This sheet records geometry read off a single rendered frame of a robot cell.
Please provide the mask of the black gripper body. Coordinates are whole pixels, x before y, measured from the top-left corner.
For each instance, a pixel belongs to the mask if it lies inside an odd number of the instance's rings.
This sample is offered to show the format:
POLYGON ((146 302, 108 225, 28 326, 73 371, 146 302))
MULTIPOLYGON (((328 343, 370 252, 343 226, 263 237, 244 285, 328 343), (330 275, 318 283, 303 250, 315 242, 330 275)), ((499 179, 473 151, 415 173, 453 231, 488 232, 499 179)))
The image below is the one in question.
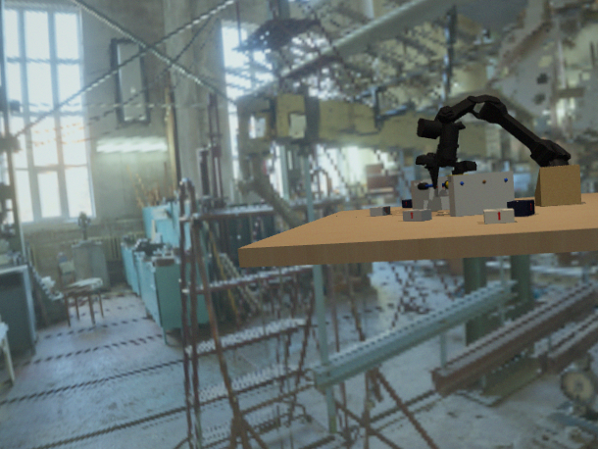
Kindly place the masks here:
POLYGON ((432 155, 422 154, 417 157, 416 165, 427 165, 427 166, 450 166, 454 170, 463 170, 468 172, 476 171, 477 164, 472 161, 457 162, 457 148, 459 148, 458 142, 451 139, 439 140, 439 152, 438 158, 435 159, 432 155))

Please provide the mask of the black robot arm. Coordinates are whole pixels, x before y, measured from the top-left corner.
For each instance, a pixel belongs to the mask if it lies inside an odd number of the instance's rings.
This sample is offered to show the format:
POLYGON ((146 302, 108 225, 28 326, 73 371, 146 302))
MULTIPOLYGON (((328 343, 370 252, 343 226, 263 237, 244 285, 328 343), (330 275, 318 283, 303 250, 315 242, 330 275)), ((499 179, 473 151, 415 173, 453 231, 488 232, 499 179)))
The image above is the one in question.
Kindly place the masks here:
POLYGON ((467 112, 475 115, 478 119, 487 121, 490 124, 498 124, 506 129, 530 149, 530 158, 540 167, 569 165, 568 160, 571 158, 571 154, 568 151, 551 140, 536 136, 511 117, 507 107, 498 98, 486 94, 477 97, 469 96, 457 105, 440 108, 434 121, 419 119, 417 136, 436 139, 440 135, 439 140, 451 139, 458 142, 459 130, 466 127, 461 122, 454 122, 467 112), (484 103, 479 113, 474 110, 476 103, 484 103))

